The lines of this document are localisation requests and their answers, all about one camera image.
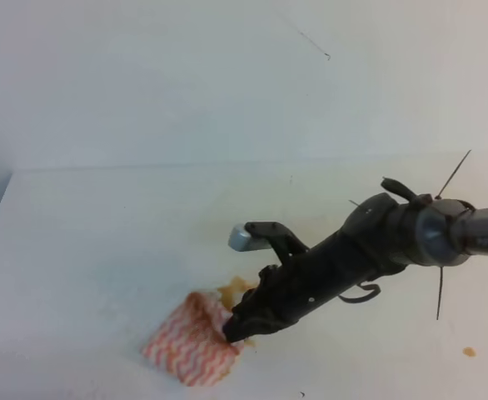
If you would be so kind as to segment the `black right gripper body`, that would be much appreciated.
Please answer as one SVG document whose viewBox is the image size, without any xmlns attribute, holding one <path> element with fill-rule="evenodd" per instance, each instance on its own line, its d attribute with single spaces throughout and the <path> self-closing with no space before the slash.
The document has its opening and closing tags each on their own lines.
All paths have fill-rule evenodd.
<svg viewBox="0 0 488 400">
<path fill-rule="evenodd" d="M 396 272 L 386 219 L 397 207 L 386 193 L 370 197 L 314 247 L 278 222 L 246 223 L 250 239 L 269 244 L 280 262 L 264 267 L 258 286 L 232 309 L 232 333 L 276 333 L 346 290 Z"/>
</svg>

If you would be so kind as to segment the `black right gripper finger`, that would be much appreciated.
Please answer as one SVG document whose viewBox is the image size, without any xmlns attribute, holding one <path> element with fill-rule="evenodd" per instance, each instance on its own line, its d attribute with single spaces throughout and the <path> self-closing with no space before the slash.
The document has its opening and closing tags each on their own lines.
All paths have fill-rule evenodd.
<svg viewBox="0 0 488 400">
<path fill-rule="evenodd" d="M 255 322 L 229 318 L 222 327 L 222 332 L 229 343 L 237 343 L 258 334 L 259 326 Z"/>
</svg>

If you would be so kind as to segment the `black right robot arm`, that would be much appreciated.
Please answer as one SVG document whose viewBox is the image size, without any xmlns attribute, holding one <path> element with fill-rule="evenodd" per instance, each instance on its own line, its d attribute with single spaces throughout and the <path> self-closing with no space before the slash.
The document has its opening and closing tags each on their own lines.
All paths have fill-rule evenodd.
<svg viewBox="0 0 488 400">
<path fill-rule="evenodd" d="M 222 331 L 230 343 L 273 334 L 345 291 L 380 291 L 374 281 L 409 265 L 454 267 L 472 255 L 488 256 L 488 208 L 457 199 L 416 194 L 386 178 L 341 228 L 314 247 L 279 222 L 236 225 L 229 246 L 239 252 L 272 249 L 279 264 L 264 267 L 260 282 L 233 307 Z"/>
</svg>

